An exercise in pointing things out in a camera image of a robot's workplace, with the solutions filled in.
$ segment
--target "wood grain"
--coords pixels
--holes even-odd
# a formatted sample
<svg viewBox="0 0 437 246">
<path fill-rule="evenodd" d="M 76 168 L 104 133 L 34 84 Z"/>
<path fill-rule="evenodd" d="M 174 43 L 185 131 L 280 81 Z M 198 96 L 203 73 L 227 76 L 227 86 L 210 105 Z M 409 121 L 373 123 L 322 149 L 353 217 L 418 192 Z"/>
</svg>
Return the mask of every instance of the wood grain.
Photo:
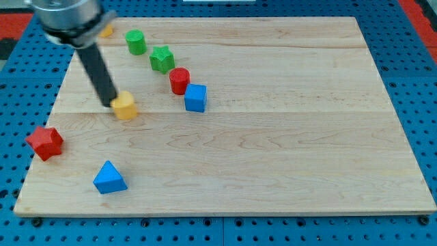
<svg viewBox="0 0 437 246">
<path fill-rule="evenodd" d="M 48 125 L 63 154 L 37 156 L 24 217 L 411 215 L 437 210 L 354 18 L 119 18 L 99 40 L 139 117 L 100 106 L 76 55 Z M 144 31 L 145 55 L 124 34 Z M 148 54 L 168 44 L 206 113 L 184 110 Z M 105 160 L 128 190 L 99 195 Z"/>
</svg>

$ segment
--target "yellow block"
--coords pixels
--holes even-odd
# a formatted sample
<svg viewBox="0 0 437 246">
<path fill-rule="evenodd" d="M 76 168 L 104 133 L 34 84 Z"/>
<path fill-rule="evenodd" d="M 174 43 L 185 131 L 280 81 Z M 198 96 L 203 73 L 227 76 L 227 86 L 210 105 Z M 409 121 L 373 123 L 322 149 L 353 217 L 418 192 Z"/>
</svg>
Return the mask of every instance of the yellow block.
<svg viewBox="0 0 437 246">
<path fill-rule="evenodd" d="M 108 24 L 98 35 L 101 38 L 110 36 L 113 33 L 113 28 L 111 24 Z"/>
<path fill-rule="evenodd" d="M 111 101 L 111 107 L 119 120 L 130 120 L 137 116 L 137 106 L 130 92 L 120 92 L 118 97 Z"/>
</svg>

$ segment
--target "green block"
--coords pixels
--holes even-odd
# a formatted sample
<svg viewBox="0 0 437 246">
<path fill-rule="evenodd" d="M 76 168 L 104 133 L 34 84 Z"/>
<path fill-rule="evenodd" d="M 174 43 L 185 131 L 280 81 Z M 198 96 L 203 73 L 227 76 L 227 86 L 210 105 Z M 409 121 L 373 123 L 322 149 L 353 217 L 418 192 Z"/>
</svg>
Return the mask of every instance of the green block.
<svg viewBox="0 0 437 246">
<path fill-rule="evenodd" d="M 150 55 L 150 65 L 152 65 L 152 70 L 160 71 L 162 74 L 166 74 L 169 70 L 175 68 L 175 60 L 169 47 L 153 47 L 153 53 Z"/>
<path fill-rule="evenodd" d="M 126 33 L 126 42 L 132 55 L 142 55 L 147 51 L 144 34 L 142 31 L 133 29 Z"/>
</svg>

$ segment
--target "blue cube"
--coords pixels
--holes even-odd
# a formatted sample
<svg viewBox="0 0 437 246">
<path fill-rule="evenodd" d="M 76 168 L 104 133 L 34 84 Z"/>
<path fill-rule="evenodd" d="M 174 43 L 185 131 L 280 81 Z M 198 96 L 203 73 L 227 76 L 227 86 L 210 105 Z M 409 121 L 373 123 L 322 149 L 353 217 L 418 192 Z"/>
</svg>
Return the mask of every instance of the blue cube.
<svg viewBox="0 0 437 246">
<path fill-rule="evenodd" d="M 110 161 L 106 161 L 93 181 L 100 194 L 126 190 L 122 175 Z"/>
<path fill-rule="evenodd" d="M 205 112 L 206 107 L 206 86 L 189 83 L 185 91 L 185 110 L 194 112 Z"/>
</svg>

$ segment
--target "red cylinder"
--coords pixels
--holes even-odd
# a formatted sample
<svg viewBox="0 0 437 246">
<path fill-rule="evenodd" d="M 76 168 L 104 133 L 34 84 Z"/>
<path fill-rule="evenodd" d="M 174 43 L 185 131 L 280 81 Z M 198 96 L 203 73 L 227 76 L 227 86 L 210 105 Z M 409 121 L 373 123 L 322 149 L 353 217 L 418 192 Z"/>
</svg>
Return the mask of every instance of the red cylinder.
<svg viewBox="0 0 437 246">
<path fill-rule="evenodd" d="M 175 68 L 170 72 L 171 91 L 176 95 L 185 94 L 190 83 L 190 72 L 185 68 Z"/>
</svg>

